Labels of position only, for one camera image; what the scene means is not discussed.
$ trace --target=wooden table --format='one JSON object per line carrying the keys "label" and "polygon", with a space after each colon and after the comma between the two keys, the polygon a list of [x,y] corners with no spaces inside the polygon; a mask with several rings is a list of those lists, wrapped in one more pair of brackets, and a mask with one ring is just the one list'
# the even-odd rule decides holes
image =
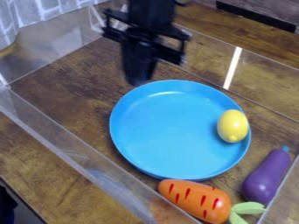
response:
{"label": "wooden table", "polygon": [[[154,79],[205,83],[221,89],[245,109],[254,133],[250,153],[234,169],[205,182],[223,189],[237,203],[242,201],[241,183],[267,153],[288,144],[296,158],[299,77],[293,68],[245,52],[230,89],[222,89],[234,45],[299,67],[298,36],[198,4],[179,9],[177,22],[233,44],[195,35],[189,44],[187,67],[161,63]],[[133,89],[121,76],[119,56],[119,45],[102,38],[11,86],[42,112],[155,189],[158,180],[131,166],[110,140],[110,113],[122,95]],[[142,223],[5,115],[0,123],[0,175],[47,222]],[[290,215],[299,220],[298,214]]]}

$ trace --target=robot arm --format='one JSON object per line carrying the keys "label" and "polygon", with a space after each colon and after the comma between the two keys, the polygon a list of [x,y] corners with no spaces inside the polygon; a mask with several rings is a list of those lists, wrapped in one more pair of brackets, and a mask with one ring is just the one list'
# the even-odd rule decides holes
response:
{"label": "robot arm", "polygon": [[[126,80],[139,85],[153,78],[158,60],[177,65],[185,62],[185,44],[190,35],[174,27],[175,0],[129,0],[129,13],[107,9],[105,37],[122,44]],[[129,24],[126,31],[111,27],[111,18]],[[181,41],[181,49],[163,45],[162,36]]]}

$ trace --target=yellow lemon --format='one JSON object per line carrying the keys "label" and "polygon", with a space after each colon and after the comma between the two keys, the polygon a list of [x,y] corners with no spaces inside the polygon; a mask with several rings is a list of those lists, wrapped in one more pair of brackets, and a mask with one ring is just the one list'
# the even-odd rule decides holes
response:
{"label": "yellow lemon", "polygon": [[219,118],[218,132],[221,138],[229,143],[237,143],[249,134],[249,119],[239,110],[227,110]]}

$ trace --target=plastic plate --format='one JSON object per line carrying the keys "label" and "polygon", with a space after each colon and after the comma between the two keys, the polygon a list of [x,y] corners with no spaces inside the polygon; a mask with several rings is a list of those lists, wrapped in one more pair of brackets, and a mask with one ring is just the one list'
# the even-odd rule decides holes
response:
{"label": "plastic plate", "polygon": [[245,157],[250,141],[226,143],[218,134],[222,113],[241,106],[219,90],[187,80],[138,87],[118,102],[110,134],[122,155],[158,179],[210,179]]}

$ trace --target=toy carrot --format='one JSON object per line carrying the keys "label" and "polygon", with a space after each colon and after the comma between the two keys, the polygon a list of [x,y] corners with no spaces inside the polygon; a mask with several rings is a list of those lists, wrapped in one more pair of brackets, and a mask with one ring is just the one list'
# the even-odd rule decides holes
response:
{"label": "toy carrot", "polygon": [[231,224],[246,221],[239,214],[261,214],[265,206],[257,202],[239,203],[231,206],[230,196],[218,188],[187,180],[166,179],[159,183],[159,193],[187,213],[203,221]]}

